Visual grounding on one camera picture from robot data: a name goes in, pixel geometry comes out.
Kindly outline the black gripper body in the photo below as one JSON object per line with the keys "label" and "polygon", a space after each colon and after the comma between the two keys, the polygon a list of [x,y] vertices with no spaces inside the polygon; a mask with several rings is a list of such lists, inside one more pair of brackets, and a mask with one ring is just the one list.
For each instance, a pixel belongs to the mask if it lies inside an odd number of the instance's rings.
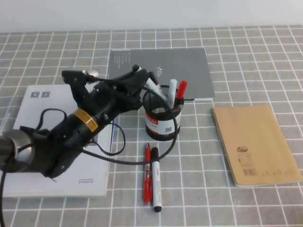
{"label": "black gripper body", "polygon": [[130,72],[116,79],[84,75],[84,81],[98,83],[78,101],[78,108],[96,117],[99,124],[107,124],[119,114],[141,108],[140,94],[147,82],[147,71]]}

